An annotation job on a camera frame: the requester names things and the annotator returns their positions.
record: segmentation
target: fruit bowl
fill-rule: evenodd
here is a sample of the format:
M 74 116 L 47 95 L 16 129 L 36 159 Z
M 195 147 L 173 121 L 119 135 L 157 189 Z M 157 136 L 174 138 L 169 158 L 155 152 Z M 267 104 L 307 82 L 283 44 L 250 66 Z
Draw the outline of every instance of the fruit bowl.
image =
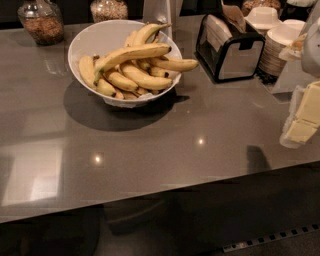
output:
M 130 100 L 106 96 L 92 89 L 84 82 L 79 71 L 79 60 L 83 55 L 104 56 L 110 51 L 119 49 L 124 46 L 128 35 L 133 30 L 137 30 L 143 25 L 144 23 L 142 22 L 130 20 L 110 20 L 95 23 L 77 34 L 70 44 L 68 50 L 68 62 L 71 72 L 85 88 L 95 95 L 101 97 L 106 104 L 123 108 L 135 108 L 143 106 L 148 102 L 154 101 L 166 94 L 180 80 L 180 72 L 169 71 L 169 78 L 172 79 L 172 84 L 168 88 L 161 91 L 159 94 L 147 93 L 136 99 Z M 171 46 L 171 51 L 167 54 L 168 57 L 182 59 L 181 52 L 177 45 L 162 31 L 160 31 L 159 34 L 159 42 L 167 43 Z

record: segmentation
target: jar of nuts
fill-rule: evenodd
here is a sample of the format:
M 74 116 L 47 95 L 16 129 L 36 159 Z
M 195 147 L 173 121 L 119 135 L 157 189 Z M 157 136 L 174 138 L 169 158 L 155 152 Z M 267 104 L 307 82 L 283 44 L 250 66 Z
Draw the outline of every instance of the jar of nuts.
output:
M 246 17 L 255 7 L 272 7 L 276 9 L 279 14 L 281 2 L 280 0 L 244 0 L 241 7 L 243 16 Z
M 18 17 L 38 45 L 53 45 L 64 39 L 60 9 L 50 0 L 25 0 Z
M 124 0 L 94 0 L 90 9 L 95 23 L 128 19 L 128 5 Z

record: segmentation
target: gray countertop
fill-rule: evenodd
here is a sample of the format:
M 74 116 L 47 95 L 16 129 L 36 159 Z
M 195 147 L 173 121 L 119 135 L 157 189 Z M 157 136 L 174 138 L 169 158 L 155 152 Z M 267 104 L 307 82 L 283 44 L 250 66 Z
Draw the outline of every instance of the gray countertop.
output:
M 176 43 L 194 58 L 201 16 L 181 17 Z M 184 73 L 175 91 L 118 109 L 72 76 L 65 41 L 38 47 L 0 31 L 0 222 L 320 160 L 320 139 L 279 144 L 288 102 L 256 78 L 213 84 Z

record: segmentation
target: bunch of bananas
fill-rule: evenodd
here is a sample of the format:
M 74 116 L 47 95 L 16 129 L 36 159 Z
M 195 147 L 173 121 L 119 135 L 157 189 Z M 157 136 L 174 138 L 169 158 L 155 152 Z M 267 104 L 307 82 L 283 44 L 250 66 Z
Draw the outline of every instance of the bunch of bananas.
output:
M 172 85 L 170 71 L 185 72 L 198 66 L 194 59 L 166 56 L 171 46 L 159 42 L 159 32 L 168 26 L 147 23 L 133 30 L 121 48 L 102 57 L 82 56 L 81 78 L 91 89 L 117 99 L 137 99 L 146 93 L 165 90 Z

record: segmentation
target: vent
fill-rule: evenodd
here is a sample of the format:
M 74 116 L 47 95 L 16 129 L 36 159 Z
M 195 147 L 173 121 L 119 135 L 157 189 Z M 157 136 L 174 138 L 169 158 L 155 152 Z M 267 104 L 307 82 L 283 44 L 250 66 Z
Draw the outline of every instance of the vent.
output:
M 300 228 L 294 228 L 287 231 L 282 231 L 279 233 L 274 233 L 274 234 L 266 235 L 263 237 L 259 237 L 256 239 L 251 239 L 248 241 L 242 241 L 239 243 L 227 245 L 223 247 L 223 251 L 226 253 L 226 252 L 236 251 L 240 249 L 245 249 L 245 248 L 256 246 L 256 245 L 270 243 L 270 242 L 278 241 L 281 239 L 286 239 L 293 236 L 298 236 L 298 235 L 318 231 L 319 229 L 320 229 L 319 224 L 313 224 L 313 225 L 303 226 Z

